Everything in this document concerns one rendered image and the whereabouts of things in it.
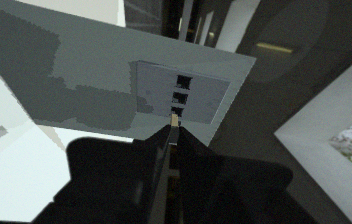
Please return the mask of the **grey panel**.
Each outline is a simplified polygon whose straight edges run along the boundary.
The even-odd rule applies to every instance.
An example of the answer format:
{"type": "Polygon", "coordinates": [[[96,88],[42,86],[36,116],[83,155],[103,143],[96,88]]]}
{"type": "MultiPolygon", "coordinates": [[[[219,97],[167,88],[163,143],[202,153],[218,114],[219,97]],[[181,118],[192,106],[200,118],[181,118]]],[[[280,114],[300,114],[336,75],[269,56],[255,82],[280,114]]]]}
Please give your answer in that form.
{"type": "Polygon", "coordinates": [[[256,58],[0,0],[0,75],[37,125],[208,147],[256,58]]]}

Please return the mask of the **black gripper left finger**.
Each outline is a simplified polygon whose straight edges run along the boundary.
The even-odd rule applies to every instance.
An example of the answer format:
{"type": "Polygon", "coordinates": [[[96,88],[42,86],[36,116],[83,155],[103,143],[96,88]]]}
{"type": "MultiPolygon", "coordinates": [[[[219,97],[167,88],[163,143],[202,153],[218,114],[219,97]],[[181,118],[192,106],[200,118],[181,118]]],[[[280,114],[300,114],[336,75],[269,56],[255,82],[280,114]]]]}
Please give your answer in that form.
{"type": "Polygon", "coordinates": [[[83,173],[141,180],[140,210],[145,210],[143,224],[148,224],[170,135],[171,125],[167,124],[140,143],[91,136],[75,138],[66,146],[70,179],[83,173]]]}

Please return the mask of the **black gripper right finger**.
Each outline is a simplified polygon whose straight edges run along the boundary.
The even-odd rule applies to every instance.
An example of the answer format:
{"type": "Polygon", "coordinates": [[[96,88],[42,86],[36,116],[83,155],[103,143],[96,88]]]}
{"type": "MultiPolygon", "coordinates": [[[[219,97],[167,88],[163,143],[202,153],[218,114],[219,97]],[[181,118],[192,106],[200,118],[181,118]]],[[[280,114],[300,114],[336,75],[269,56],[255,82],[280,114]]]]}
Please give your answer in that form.
{"type": "Polygon", "coordinates": [[[184,224],[205,224],[227,179],[280,185],[285,190],[293,180],[286,165],[218,155],[187,129],[179,126],[177,154],[184,224]]]}

